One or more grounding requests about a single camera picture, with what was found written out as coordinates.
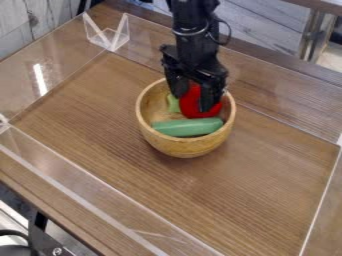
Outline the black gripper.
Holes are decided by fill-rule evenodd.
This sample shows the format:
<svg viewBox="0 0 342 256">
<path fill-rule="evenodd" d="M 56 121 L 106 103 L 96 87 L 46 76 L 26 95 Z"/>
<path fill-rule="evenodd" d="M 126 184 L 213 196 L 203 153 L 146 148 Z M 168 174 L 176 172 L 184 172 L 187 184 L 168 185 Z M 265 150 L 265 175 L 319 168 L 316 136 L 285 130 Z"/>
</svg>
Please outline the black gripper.
<svg viewBox="0 0 342 256">
<path fill-rule="evenodd" d="M 173 29 L 175 44 L 163 44 L 161 66 L 169 91 L 181 98 L 189 88 L 189 80 L 200 84 L 199 111 L 208 112 L 219 102 L 228 76 L 227 68 L 217 60 L 217 29 L 180 31 Z"/>
</svg>

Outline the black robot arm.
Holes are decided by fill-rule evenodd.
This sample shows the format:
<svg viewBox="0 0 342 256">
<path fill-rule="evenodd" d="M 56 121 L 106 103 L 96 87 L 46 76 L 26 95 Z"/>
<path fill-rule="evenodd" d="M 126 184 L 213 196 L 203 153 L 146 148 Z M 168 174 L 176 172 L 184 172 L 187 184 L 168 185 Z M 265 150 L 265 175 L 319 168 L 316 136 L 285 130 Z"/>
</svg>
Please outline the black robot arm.
<svg viewBox="0 0 342 256">
<path fill-rule="evenodd" d="M 200 88 L 197 110 L 208 112 L 219 103 L 228 70 L 219 62 L 219 24 L 228 26 L 216 14 L 219 0 L 167 0 L 172 13 L 175 44 L 163 44 L 161 66 L 172 95 L 180 99 L 195 82 Z"/>
</svg>

